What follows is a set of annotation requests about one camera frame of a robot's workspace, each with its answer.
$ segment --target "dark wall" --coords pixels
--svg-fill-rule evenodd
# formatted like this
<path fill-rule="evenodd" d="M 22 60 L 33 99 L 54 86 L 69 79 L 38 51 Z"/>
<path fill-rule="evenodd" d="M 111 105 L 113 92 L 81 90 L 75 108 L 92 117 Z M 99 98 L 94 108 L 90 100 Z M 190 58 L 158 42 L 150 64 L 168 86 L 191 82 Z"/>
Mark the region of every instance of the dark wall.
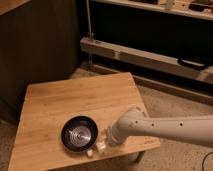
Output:
<path fill-rule="evenodd" d="M 19 118 L 26 86 L 66 79 L 78 56 L 74 0 L 31 0 L 0 16 L 0 118 Z"/>

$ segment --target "floor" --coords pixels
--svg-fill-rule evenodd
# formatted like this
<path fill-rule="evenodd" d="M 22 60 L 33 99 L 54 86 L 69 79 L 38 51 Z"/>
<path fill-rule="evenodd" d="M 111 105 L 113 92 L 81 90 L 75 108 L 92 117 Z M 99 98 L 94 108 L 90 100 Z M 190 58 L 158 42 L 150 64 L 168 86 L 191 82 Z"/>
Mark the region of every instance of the floor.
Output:
<path fill-rule="evenodd" d="M 77 69 L 71 79 L 94 76 Z M 213 114 L 213 106 L 200 104 L 164 92 L 138 86 L 151 117 L 199 116 Z M 14 143 L 16 126 L 0 121 L 0 171 L 6 171 Z M 88 163 L 57 171 L 200 171 L 203 157 L 211 148 L 161 139 L 161 147 L 145 152 L 139 164 L 133 164 L 137 154 Z M 205 171 L 213 168 L 213 155 L 206 160 Z"/>

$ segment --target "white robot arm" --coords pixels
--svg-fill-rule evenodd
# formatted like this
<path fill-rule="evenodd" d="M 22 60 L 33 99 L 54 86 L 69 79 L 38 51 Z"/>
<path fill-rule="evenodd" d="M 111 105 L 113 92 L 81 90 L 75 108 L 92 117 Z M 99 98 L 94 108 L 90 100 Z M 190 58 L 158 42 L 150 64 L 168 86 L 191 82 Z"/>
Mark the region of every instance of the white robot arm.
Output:
<path fill-rule="evenodd" d="M 107 129 L 107 143 L 120 145 L 129 136 L 155 136 L 213 147 L 213 116 L 149 118 L 134 107 Z"/>

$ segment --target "pan handle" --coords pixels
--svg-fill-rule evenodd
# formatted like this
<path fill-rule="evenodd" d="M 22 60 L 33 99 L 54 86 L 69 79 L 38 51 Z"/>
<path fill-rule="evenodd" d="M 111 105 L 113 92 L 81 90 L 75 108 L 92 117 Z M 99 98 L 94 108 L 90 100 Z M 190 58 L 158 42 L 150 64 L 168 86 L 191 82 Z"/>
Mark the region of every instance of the pan handle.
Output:
<path fill-rule="evenodd" d="M 192 69 L 195 69 L 195 70 L 199 70 L 199 71 L 204 70 L 204 69 L 209 67 L 209 65 L 207 65 L 207 64 L 198 64 L 198 63 L 192 64 L 191 62 L 187 62 L 186 60 L 183 60 L 183 59 L 178 59 L 177 63 L 179 65 L 182 65 L 182 66 L 185 66 L 185 67 L 188 67 L 188 68 L 192 68 Z"/>

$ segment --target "tabletop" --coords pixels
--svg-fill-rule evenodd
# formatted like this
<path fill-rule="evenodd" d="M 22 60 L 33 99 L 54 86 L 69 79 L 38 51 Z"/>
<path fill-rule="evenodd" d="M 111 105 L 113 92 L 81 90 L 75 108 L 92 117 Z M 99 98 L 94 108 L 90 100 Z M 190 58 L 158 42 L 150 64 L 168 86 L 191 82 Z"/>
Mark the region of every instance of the tabletop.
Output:
<path fill-rule="evenodd" d="M 98 126 L 99 141 L 105 138 L 106 128 L 134 106 L 146 111 L 130 73 L 29 85 L 9 171 L 51 170 L 159 147 L 159 139 L 148 136 L 129 137 L 105 156 L 94 148 L 92 158 L 63 147 L 61 130 L 72 117 L 92 118 Z"/>

